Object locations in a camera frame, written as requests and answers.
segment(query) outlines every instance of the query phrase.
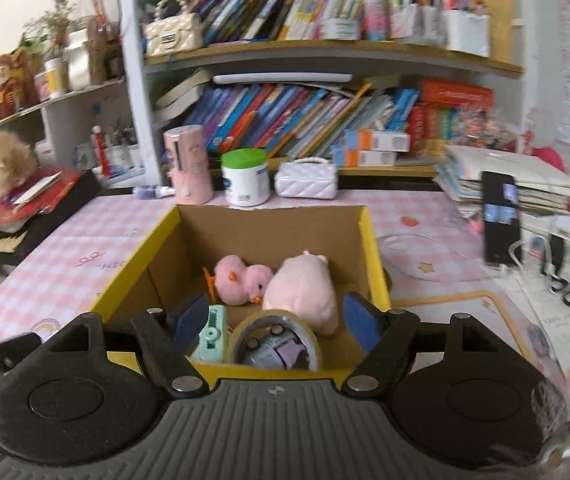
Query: pink tumbler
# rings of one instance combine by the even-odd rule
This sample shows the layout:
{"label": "pink tumbler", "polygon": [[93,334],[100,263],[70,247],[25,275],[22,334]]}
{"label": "pink tumbler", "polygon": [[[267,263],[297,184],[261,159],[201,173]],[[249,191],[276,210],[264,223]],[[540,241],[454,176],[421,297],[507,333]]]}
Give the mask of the pink tumbler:
{"label": "pink tumbler", "polygon": [[182,126],[165,132],[177,204],[200,205],[214,196],[203,144],[203,128]]}

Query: black phone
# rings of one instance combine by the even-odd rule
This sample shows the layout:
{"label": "black phone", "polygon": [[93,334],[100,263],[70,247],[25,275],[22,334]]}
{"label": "black phone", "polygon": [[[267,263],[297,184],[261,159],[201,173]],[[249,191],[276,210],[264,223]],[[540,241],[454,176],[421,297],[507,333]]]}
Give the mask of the black phone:
{"label": "black phone", "polygon": [[[515,265],[510,246],[520,240],[518,188],[511,175],[483,171],[482,219],[484,221],[484,259],[492,265]],[[514,250],[519,261],[521,247]]]}

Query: quilted handbag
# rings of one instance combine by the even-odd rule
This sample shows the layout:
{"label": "quilted handbag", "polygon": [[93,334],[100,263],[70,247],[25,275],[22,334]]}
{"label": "quilted handbag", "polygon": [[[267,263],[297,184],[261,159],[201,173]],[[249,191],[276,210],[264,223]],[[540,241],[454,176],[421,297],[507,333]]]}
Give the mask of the quilted handbag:
{"label": "quilted handbag", "polygon": [[334,198],[338,192],[336,165],[317,156],[284,162],[274,178],[274,188],[280,196]]}
{"label": "quilted handbag", "polygon": [[[165,5],[172,1],[181,6],[180,14],[161,20]],[[203,46],[201,19],[197,13],[187,12],[185,0],[161,0],[154,16],[155,21],[145,28],[147,57],[175,54]]]}

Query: green lid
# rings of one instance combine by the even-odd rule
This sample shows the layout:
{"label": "green lid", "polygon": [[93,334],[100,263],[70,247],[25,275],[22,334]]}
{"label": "green lid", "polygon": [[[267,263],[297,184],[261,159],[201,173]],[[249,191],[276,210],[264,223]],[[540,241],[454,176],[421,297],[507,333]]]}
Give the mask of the green lid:
{"label": "green lid", "polygon": [[247,170],[265,164],[267,157],[260,148],[243,148],[224,153],[220,157],[220,165],[230,170]]}

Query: pink plush toy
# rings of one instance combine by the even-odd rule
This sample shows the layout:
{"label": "pink plush toy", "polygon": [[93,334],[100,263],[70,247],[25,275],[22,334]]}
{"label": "pink plush toy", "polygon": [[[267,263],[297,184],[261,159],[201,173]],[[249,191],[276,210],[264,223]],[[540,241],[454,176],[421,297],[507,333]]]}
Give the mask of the pink plush toy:
{"label": "pink plush toy", "polygon": [[338,328],[338,309],[327,258],[308,251],[287,258],[267,286],[263,309],[287,310],[299,316],[316,334],[334,334]]}
{"label": "pink plush toy", "polygon": [[239,256],[229,254],[214,267],[214,287],[220,301],[243,305],[248,301],[261,303],[267,284],[274,273],[264,265],[246,266]]}

